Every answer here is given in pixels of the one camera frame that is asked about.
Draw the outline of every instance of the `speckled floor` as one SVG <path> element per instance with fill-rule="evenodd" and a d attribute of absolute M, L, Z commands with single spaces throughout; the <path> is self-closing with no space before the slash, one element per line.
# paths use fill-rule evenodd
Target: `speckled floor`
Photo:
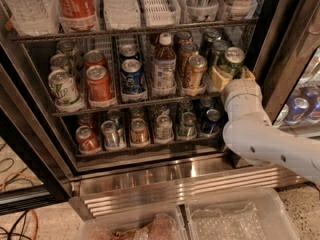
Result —
<path fill-rule="evenodd" d="M 281 188 L 277 191 L 301 240 L 320 239 L 319 192 L 306 184 Z M 36 209 L 35 212 L 39 219 L 37 239 L 41 240 L 75 240 L 84 224 L 68 203 L 43 207 Z M 0 226 L 9 230 L 20 214 L 0 216 Z M 33 225 L 32 217 L 28 216 L 26 235 L 31 236 Z"/>

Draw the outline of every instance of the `white robotic arm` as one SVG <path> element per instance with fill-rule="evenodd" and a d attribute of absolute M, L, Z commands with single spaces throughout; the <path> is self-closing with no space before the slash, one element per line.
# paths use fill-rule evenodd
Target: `white robotic arm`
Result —
<path fill-rule="evenodd" d="M 260 87 L 249 79 L 232 80 L 222 91 L 229 121 L 226 145 L 253 165 L 282 165 L 320 184 L 320 141 L 297 137 L 273 127 L 264 111 Z"/>

